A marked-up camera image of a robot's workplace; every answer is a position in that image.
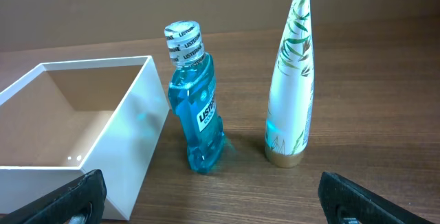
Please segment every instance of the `gray wall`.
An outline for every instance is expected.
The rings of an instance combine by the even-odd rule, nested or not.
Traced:
[[[282,28],[291,0],[0,0],[0,52],[163,36],[183,19],[203,33]],[[440,14],[438,0],[312,0],[314,24]]]

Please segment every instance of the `white bottle cap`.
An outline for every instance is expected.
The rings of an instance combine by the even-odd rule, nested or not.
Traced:
[[[205,54],[200,25],[197,22],[174,22],[165,27],[164,33],[174,65],[191,65]]]

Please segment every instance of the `gold base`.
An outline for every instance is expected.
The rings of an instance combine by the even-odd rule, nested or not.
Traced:
[[[301,162],[301,159],[304,157],[304,150],[296,155],[282,155],[272,151],[266,144],[266,157],[275,166],[279,166],[281,168],[291,168]]]

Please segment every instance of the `tabletop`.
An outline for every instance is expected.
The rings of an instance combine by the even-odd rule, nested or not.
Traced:
[[[290,169],[264,154],[281,32],[203,34],[231,146],[212,173],[194,173],[170,112],[130,223],[325,223],[323,171],[440,223],[440,19],[313,27],[309,145]],[[174,68],[164,38],[0,53],[0,91],[41,62],[146,54],[167,92]]]

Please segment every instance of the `cone-shaped object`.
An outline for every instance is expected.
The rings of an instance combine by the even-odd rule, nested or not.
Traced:
[[[266,121],[266,156],[292,167],[309,139],[314,98],[310,0],[293,0],[276,55]]]

